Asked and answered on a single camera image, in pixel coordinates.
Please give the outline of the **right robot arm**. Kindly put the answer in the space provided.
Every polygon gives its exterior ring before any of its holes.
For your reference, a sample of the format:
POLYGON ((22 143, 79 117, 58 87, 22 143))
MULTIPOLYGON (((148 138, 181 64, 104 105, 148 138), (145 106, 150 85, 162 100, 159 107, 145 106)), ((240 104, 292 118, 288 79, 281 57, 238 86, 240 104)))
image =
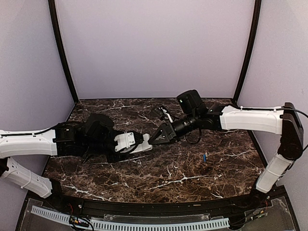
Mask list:
POLYGON ((280 135, 280 146, 257 179, 256 189, 246 197, 245 204, 250 209, 257 208, 264 201, 277 180, 299 159, 306 147, 303 145, 304 130, 292 103, 282 107, 251 108, 228 105, 204 104, 197 90, 188 90, 177 97, 184 118, 163 124, 150 137, 149 144, 165 145, 180 140, 193 130, 252 130, 280 135))

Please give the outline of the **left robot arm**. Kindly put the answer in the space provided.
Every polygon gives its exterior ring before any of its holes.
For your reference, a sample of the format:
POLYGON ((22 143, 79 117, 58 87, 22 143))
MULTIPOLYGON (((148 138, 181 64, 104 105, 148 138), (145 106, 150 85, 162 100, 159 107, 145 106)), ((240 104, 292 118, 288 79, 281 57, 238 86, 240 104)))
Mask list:
POLYGON ((18 155, 81 156, 105 154, 111 162, 122 160, 137 149, 143 136, 134 131, 114 129, 112 119, 103 114, 91 114, 85 122, 62 122, 45 130, 0 132, 0 177, 8 179, 48 198, 58 210, 68 206, 61 186, 21 166, 13 157, 18 155))

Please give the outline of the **white remote control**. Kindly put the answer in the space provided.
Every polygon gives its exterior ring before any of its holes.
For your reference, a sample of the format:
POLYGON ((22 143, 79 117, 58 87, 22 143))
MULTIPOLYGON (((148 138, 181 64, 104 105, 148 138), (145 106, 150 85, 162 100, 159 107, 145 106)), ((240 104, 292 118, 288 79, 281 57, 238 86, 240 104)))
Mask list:
POLYGON ((150 151, 150 150, 153 149, 153 146, 148 143, 148 141, 150 139, 150 135, 149 134, 144 134, 143 138, 144 138, 143 143, 139 144, 137 146, 137 148, 134 151, 131 152, 132 154, 139 153, 139 152, 146 152, 146 151, 150 151))

